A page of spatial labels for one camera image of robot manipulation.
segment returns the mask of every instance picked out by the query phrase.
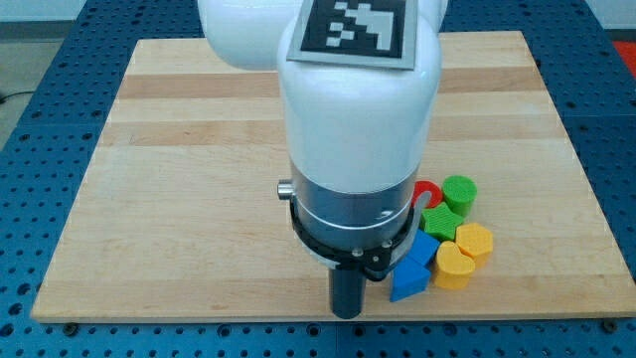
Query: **blue block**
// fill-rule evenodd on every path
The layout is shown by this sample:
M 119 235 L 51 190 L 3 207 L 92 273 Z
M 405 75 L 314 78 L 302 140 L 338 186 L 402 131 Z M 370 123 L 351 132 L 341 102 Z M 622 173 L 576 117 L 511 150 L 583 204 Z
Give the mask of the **blue block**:
M 439 241 L 422 230 L 417 230 L 413 245 L 406 256 L 421 266 L 427 266 L 437 253 Z
M 394 269 L 391 302 L 423 292 L 430 280 L 430 271 L 412 260 L 404 258 Z

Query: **green block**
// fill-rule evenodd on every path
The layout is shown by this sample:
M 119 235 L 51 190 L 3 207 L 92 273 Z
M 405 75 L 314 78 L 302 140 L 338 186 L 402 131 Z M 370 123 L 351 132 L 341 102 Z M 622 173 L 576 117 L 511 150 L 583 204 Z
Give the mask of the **green block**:
M 465 218 L 470 213 L 470 208 L 477 197 L 477 186 L 470 178 L 453 175 L 444 180 L 441 192 L 448 208 L 453 213 Z
M 444 241 L 455 241 L 455 230 L 464 222 L 464 218 L 453 213 L 446 203 L 433 209 L 421 212 L 419 227 L 434 238 Z

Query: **black cable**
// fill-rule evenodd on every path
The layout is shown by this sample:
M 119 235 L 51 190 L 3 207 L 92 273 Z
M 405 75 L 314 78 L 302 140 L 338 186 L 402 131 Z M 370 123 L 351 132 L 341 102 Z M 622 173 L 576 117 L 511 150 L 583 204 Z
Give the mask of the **black cable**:
M 7 94 L 7 95 L 4 95 L 4 96 L 0 96 L 0 104 L 5 103 L 7 101 L 7 99 L 11 98 L 12 96 L 22 95 L 22 94 L 33 94 L 33 93 L 35 93 L 34 90 L 23 90 L 23 91 Z

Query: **light wood grain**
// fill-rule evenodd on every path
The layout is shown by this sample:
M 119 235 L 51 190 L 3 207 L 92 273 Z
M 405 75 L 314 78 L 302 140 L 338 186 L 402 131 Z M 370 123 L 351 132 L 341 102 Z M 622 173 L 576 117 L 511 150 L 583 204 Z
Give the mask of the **light wood grain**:
M 495 251 L 466 289 L 362 320 L 633 316 L 636 287 L 518 32 L 440 35 L 444 72 L 418 175 L 479 187 Z M 327 270 L 294 237 L 276 73 L 205 40 L 138 43 L 32 315 L 43 322 L 334 320 Z

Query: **plastic block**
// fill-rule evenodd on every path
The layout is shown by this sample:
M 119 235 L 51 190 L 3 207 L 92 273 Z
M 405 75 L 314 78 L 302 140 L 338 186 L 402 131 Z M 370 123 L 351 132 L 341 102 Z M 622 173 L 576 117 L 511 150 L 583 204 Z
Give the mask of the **plastic block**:
M 424 209 L 421 219 L 419 227 L 440 241 L 454 241 L 455 230 L 464 222 L 464 218 L 451 212 L 446 203 Z
M 419 198 L 419 196 L 423 192 L 430 192 L 431 194 L 430 201 L 428 201 L 428 205 L 426 205 L 426 209 L 432 209 L 436 207 L 437 205 L 439 205 L 439 203 L 441 203 L 442 194 L 441 194 L 441 189 L 439 189 L 439 186 L 428 180 L 419 180 L 415 182 L 415 187 L 413 189 L 413 199 L 410 202 L 411 207 L 415 206 L 415 202 L 417 201 L 417 198 Z
M 453 213 L 464 218 L 468 216 L 477 197 L 477 186 L 470 178 L 461 175 L 450 176 L 444 180 L 441 191 L 444 201 Z
M 475 262 L 463 255 L 455 243 L 441 243 L 432 274 L 432 281 L 436 286 L 447 289 L 464 288 L 474 271 Z
M 421 266 L 427 266 L 435 257 L 439 241 L 422 230 L 417 230 L 413 245 L 406 255 Z
M 455 233 L 455 244 L 462 254 L 471 257 L 480 268 L 488 262 L 493 252 L 493 233 L 477 223 L 462 225 Z
M 391 302 L 420 293 L 428 286 L 430 271 L 412 260 L 404 258 L 394 269 L 394 279 L 391 288 Z

